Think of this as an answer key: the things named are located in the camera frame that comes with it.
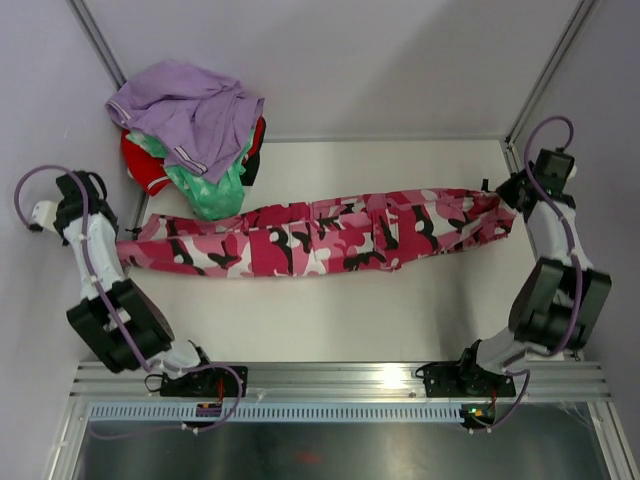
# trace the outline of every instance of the red camouflage garment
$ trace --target red camouflage garment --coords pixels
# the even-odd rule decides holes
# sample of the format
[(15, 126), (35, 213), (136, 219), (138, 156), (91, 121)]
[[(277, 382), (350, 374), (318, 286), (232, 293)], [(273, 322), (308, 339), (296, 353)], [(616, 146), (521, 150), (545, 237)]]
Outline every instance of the red camouflage garment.
[(117, 250), (125, 266), (208, 277), (395, 270), (506, 237), (515, 216), (492, 192), (404, 190), (272, 205), (215, 222), (152, 215)]

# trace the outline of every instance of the pile of clothes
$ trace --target pile of clothes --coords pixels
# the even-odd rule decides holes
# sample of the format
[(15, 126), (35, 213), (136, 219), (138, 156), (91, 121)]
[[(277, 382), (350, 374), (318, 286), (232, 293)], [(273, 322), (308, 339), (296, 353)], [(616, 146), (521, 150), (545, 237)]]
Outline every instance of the pile of clothes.
[(129, 80), (106, 103), (130, 175), (149, 194), (174, 183), (203, 220), (235, 215), (260, 166), (264, 98), (234, 78), (176, 61)]

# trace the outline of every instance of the vent grille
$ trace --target vent grille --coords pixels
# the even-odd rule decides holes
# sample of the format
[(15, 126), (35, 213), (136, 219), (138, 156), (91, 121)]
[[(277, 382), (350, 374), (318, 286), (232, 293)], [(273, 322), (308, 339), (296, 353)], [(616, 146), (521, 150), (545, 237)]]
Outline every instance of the vent grille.
[[(225, 402), (222, 416), (231, 405)], [(460, 423), (460, 404), (241, 404), (230, 421), (276, 423)], [(191, 402), (96, 402), (92, 421), (207, 422)]]

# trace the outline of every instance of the gray floor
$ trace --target gray floor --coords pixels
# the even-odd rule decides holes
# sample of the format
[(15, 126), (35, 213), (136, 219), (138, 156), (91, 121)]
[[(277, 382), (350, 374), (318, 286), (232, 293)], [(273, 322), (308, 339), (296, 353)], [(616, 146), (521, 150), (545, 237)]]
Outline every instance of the gray floor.
[(197, 438), (182, 431), (86, 438), (81, 459), (81, 480), (610, 478), (590, 421), (533, 405), (490, 435), (438, 424), (237, 423)]

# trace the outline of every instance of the white tabletop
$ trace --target white tabletop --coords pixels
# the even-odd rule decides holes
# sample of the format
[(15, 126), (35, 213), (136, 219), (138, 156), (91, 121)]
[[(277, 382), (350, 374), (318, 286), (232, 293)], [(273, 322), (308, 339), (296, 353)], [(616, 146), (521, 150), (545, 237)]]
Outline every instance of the white tabletop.
[[(495, 188), (508, 177), (495, 140), (267, 143), (243, 210), (411, 188)], [(191, 217), (173, 186), (152, 213)], [(474, 251), (401, 270), (306, 278), (213, 279), (131, 269), (177, 338), (221, 361), (429, 361), (458, 358), (507, 324), (534, 265), (522, 218)]]

